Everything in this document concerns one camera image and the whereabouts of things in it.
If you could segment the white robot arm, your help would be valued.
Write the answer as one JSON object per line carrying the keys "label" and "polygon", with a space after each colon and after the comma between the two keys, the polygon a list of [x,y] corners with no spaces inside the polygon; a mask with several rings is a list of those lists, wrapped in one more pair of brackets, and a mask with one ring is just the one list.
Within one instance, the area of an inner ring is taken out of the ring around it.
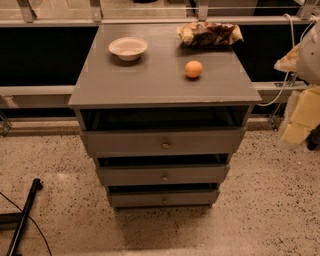
{"label": "white robot arm", "polygon": [[320,125],[320,22],[317,22],[274,68],[282,72],[295,72],[309,84],[301,93],[289,97],[281,142],[302,144],[311,131]]}

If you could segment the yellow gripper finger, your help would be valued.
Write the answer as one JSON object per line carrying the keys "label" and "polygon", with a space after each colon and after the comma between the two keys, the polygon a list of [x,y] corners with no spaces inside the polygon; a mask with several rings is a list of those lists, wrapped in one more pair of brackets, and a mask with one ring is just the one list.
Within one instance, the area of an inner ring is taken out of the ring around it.
{"label": "yellow gripper finger", "polygon": [[296,72],[297,56],[300,46],[301,44],[295,45],[285,56],[274,64],[274,68],[281,72]]}
{"label": "yellow gripper finger", "polygon": [[301,145],[320,125],[320,86],[293,91],[285,109],[279,134],[281,146]]}

